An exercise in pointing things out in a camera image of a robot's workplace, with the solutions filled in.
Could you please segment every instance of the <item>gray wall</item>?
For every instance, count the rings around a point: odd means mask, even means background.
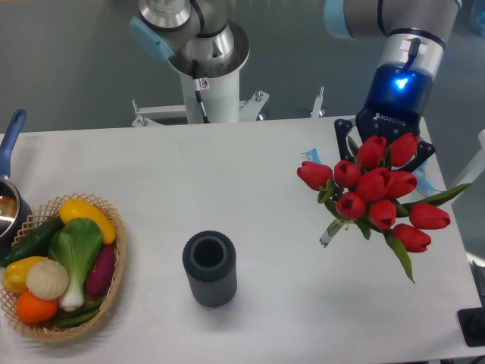
[[[232,0],[231,17],[248,33],[251,55],[241,97],[271,94],[271,119],[308,116],[325,85],[327,115],[360,110],[383,39],[331,38],[321,0]],[[485,128],[485,39],[458,16],[425,117],[447,183],[479,150]],[[24,0],[0,4],[0,132],[16,108],[24,131],[128,127],[140,107],[183,103],[177,75],[143,53],[128,30],[136,0]],[[455,204],[466,247],[485,258],[485,180]]]

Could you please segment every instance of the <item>bok choy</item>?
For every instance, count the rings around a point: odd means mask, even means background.
[[[50,259],[60,262],[69,274],[69,285],[59,297],[59,306],[74,311],[84,304],[83,285],[103,244],[98,225],[88,218],[75,218],[52,238]]]

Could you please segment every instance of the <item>red tulip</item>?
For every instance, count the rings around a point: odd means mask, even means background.
[[[338,162],[334,169],[335,181],[340,187],[352,188],[362,176],[361,169],[357,164],[349,161]]]
[[[359,164],[370,171],[377,167],[379,161],[386,153],[386,139],[383,137],[371,136],[358,149],[357,160]]]
[[[327,181],[333,179],[332,168],[310,161],[304,161],[302,167],[296,170],[296,174],[315,191],[319,191],[320,186],[325,187]]]
[[[393,228],[393,235],[402,241],[404,247],[410,253],[422,253],[431,244],[428,234],[414,226],[398,224]]]
[[[382,199],[393,182],[391,173],[384,167],[364,174],[357,183],[356,192],[367,202]]]
[[[386,197],[389,199],[398,199],[412,192],[418,185],[418,180],[413,173],[404,171],[390,171],[393,182],[387,191]]]
[[[369,208],[369,221],[380,229],[390,229],[396,222],[396,207],[388,199],[373,203]]]
[[[336,211],[343,218],[359,219],[364,216],[367,206],[364,200],[355,192],[345,192],[336,203]]]
[[[416,154],[419,138],[412,133],[406,133],[391,143],[391,165],[402,167]]]
[[[442,209],[422,202],[411,208],[409,221],[418,229],[436,230],[446,228],[451,219]]]

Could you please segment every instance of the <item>garlic bulb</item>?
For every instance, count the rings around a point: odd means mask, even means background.
[[[64,293],[68,284],[69,275],[66,268],[54,260],[39,262],[27,273],[27,288],[41,300],[49,301],[58,298]]]

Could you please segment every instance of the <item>purple eggplant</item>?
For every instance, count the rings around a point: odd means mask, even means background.
[[[104,245],[86,278],[86,293],[101,296],[110,286],[114,273],[114,246]]]

